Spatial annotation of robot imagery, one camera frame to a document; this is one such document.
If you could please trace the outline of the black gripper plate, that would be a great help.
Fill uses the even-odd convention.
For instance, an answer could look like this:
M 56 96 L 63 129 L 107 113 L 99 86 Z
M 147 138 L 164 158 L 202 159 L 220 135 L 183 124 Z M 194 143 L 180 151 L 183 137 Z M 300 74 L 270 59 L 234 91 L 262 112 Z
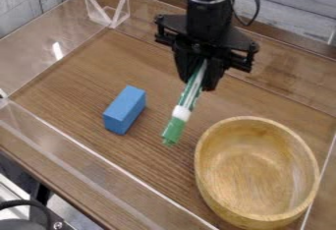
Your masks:
M 207 58 L 203 91 L 215 90 L 228 68 L 251 72 L 255 54 L 260 46 L 239 29 L 228 26 L 215 41 L 187 34 L 186 15 L 156 15 L 158 33 L 155 41 L 170 46 L 182 81 L 188 82 Z

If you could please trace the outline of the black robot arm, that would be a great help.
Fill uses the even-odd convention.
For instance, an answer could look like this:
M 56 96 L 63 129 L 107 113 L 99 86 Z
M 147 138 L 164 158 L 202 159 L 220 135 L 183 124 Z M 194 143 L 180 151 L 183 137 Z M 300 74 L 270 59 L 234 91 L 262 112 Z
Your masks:
M 251 72 L 255 55 L 260 50 L 232 22 L 238 19 L 235 0 L 187 0 L 184 15 L 155 17 L 155 41 L 170 46 L 180 79 L 186 82 L 204 65 L 202 90 L 216 89 L 224 72 L 234 68 Z

